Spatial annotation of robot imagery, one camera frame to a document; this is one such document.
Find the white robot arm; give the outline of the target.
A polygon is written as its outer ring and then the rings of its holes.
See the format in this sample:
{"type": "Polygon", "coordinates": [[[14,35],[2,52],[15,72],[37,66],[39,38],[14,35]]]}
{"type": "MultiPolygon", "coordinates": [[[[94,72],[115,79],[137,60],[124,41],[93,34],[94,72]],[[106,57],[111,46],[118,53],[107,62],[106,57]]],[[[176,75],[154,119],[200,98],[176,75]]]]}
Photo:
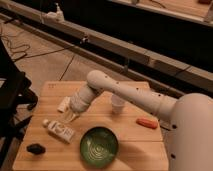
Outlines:
{"type": "Polygon", "coordinates": [[[213,171],[213,98],[189,93],[176,99],[142,90],[93,70],[70,97],[76,117],[104,91],[111,92],[171,125],[169,171],[213,171]]]}

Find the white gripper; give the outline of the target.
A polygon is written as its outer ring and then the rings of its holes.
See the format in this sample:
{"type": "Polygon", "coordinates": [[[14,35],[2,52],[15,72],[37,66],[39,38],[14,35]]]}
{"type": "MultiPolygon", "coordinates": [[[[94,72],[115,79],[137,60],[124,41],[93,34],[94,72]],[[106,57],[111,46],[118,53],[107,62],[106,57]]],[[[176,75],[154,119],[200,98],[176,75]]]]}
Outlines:
{"type": "Polygon", "coordinates": [[[69,123],[77,119],[80,113],[85,112],[89,108],[96,97],[96,90],[89,87],[87,84],[82,86],[70,97],[69,106],[74,113],[69,112],[66,116],[65,121],[69,123]]]}

